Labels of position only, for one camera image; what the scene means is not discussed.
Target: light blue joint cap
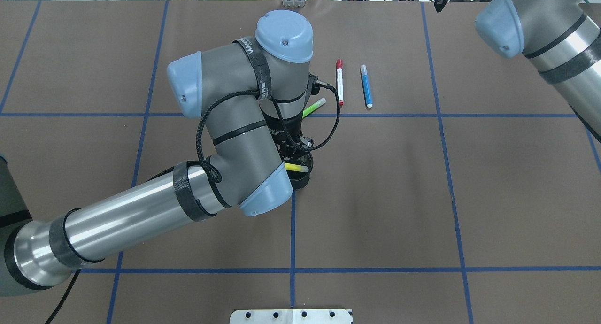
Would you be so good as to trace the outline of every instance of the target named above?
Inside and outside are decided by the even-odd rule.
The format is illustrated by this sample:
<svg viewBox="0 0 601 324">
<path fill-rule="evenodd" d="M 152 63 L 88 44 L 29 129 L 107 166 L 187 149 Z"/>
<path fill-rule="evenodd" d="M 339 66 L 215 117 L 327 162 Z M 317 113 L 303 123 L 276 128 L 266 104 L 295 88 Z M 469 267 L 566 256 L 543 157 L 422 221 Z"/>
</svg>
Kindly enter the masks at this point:
<svg viewBox="0 0 601 324">
<path fill-rule="evenodd" d="M 495 52 L 506 58 L 524 51 L 524 30 L 511 0 L 493 0 L 476 16 L 476 31 Z"/>
<path fill-rule="evenodd" d="M 173 61 L 167 66 L 167 76 L 184 116 L 202 116 L 202 54 L 195 52 Z"/>
<path fill-rule="evenodd" d="M 265 14 L 257 23 L 255 38 L 269 54 L 293 63 L 313 57 L 313 27 L 301 14 L 279 9 Z"/>
<path fill-rule="evenodd" d="M 264 214 L 281 206 L 292 196 L 290 178 L 282 163 L 246 200 L 240 209 L 247 216 Z"/>
</svg>

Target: marker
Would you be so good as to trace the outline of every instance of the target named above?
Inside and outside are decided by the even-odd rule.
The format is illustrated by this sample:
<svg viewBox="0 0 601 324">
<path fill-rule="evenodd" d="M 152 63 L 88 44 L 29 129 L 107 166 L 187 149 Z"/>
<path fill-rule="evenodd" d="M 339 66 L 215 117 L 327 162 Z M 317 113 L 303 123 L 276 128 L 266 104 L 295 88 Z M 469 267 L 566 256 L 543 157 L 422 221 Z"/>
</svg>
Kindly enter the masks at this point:
<svg viewBox="0 0 601 324">
<path fill-rule="evenodd" d="M 361 82 L 363 82 L 363 95 L 365 95 L 365 105 L 367 108 L 371 108 L 374 106 L 371 101 L 371 89 L 370 89 L 370 80 L 367 78 L 367 67 L 365 65 L 361 65 Z"/>
<path fill-rule="evenodd" d="M 288 171 L 309 172 L 309 167 L 307 167 L 307 166 L 294 165 L 292 163 L 286 163 L 286 162 L 284 162 L 284 168 L 286 168 L 286 170 L 288 170 Z"/>
<path fill-rule="evenodd" d="M 342 59 L 336 61 L 336 87 L 339 93 L 339 106 L 344 104 L 344 93 L 342 85 Z"/>
<path fill-rule="evenodd" d="M 313 113 L 317 110 L 317 108 L 320 108 L 324 104 L 326 104 L 326 98 L 322 97 L 321 99 L 319 99 L 319 101 L 315 102 L 314 104 L 311 104 L 311 106 L 307 107 L 305 110 L 302 111 L 302 118 L 306 118 L 307 115 Z"/>
</svg>

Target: black velcro strap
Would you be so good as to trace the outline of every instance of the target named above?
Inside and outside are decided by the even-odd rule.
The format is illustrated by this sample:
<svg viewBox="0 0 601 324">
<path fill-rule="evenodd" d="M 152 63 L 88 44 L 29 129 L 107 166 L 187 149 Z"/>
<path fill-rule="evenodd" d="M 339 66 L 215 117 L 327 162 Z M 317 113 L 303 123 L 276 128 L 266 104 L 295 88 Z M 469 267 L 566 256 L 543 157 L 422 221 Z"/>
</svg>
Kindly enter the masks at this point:
<svg viewBox="0 0 601 324">
<path fill-rule="evenodd" d="M 556 69 L 540 72 L 539 74 L 548 84 L 555 85 L 579 75 L 599 60 L 601 60 L 601 34 L 586 50 L 575 56 L 572 60 L 569 60 Z"/>
<path fill-rule="evenodd" d="M 528 55 L 524 55 L 526 57 L 526 59 L 533 59 L 537 56 L 543 55 L 546 52 L 549 52 L 549 50 L 555 46 L 557 46 L 558 44 L 560 44 L 560 42 L 564 41 L 567 37 L 569 37 L 569 35 L 571 35 L 572 33 L 574 33 L 577 29 L 580 28 L 580 26 L 582 26 L 582 24 L 586 21 L 586 14 L 582 14 L 580 16 L 580 18 L 578 18 L 578 20 L 571 25 L 571 27 L 565 31 L 562 35 L 560 35 L 558 38 L 556 38 L 555 40 L 551 41 L 547 46 L 544 46 L 543 48 L 537 50 L 536 52 L 530 53 Z"/>
<path fill-rule="evenodd" d="M 71 215 L 74 211 L 78 211 L 79 208 L 75 208 L 69 211 L 65 217 L 62 219 L 57 218 L 50 224 L 50 231 L 48 234 L 50 241 L 50 249 L 52 253 L 56 257 L 56 259 L 61 262 L 64 266 L 67 266 L 72 269 L 81 269 L 86 266 L 90 266 L 96 264 L 98 262 L 102 262 L 102 260 L 91 261 L 82 257 L 75 251 L 73 245 L 69 241 L 67 237 L 67 231 L 65 230 L 65 223 L 67 222 L 67 217 Z"/>
<path fill-rule="evenodd" d="M 190 180 L 187 174 L 187 168 L 190 166 L 190 161 L 182 162 L 173 167 L 173 189 L 176 191 L 177 201 L 182 210 L 193 221 L 199 222 L 204 219 L 209 219 L 215 214 L 210 214 L 202 207 L 200 201 L 194 198 L 192 188 L 190 188 Z"/>
<path fill-rule="evenodd" d="M 253 66 L 255 76 L 257 77 L 258 90 L 261 93 L 258 100 L 268 100 L 271 98 L 271 73 L 269 65 L 261 45 L 255 38 L 244 37 L 234 42 L 238 43 L 242 50 L 247 54 L 247 58 Z"/>
<path fill-rule="evenodd" d="M 267 125 L 267 123 L 265 122 L 264 119 L 262 119 L 261 121 L 257 121 L 255 123 L 250 123 L 249 125 L 245 125 L 244 127 L 240 127 L 236 130 L 232 130 L 229 133 L 223 134 L 223 135 L 219 136 L 218 138 L 216 138 L 215 140 L 213 140 L 213 145 L 217 146 L 218 144 L 220 144 L 222 142 L 226 142 L 229 139 L 232 139 L 238 135 L 242 135 L 243 133 L 247 133 L 251 130 L 255 130 L 257 128 L 263 127 L 264 125 Z"/>
<path fill-rule="evenodd" d="M 31 219 L 30 211 L 21 210 L 0 217 L 0 228 Z"/>
</svg>

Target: pen holder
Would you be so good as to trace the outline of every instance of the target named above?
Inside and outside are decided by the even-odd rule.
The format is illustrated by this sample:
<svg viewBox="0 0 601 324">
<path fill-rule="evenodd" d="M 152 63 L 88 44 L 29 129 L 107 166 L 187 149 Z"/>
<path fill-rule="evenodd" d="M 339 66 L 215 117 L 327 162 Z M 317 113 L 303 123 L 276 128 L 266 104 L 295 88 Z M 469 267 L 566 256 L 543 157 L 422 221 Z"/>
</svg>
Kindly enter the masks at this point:
<svg viewBox="0 0 601 324">
<path fill-rule="evenodd" d="M 292 189 L 297 191 L 299 189 L 304 188 L 307 185 L 307 183 L 309 183 L 309 174 L 311 174 L 311 171 L 313 170 L 313 155 L 311 155 L 311 153 L 306 153 L 298 159 L 291 159 L 287 162 L 292 163 L 294 165 L 306 166 L 307 168 L 309 168 L 309 172 L 287 171 L 288 178 L 290 179 L 290 183 L 292 184 Z"/>
</svg>

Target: blue marker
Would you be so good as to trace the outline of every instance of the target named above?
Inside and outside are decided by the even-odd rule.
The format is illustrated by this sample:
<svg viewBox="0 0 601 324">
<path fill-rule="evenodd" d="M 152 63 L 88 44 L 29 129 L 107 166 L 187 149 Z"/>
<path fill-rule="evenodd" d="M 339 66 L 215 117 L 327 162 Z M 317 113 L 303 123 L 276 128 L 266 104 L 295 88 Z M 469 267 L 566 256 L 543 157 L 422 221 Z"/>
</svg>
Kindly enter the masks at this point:
<svg viewBox="0 0 601 324">
<path fill-rule="evenodd" d="M 374 106 L 371 101 L 371 89 L 370 89 L 370 80 L 367 77 L 367 67 L 365 65 L 361 65 L 361 82 L 363 82 L 363 95 L 365 95 L 365 105 L 367 108 L 371 108 Z"/>
</svg>

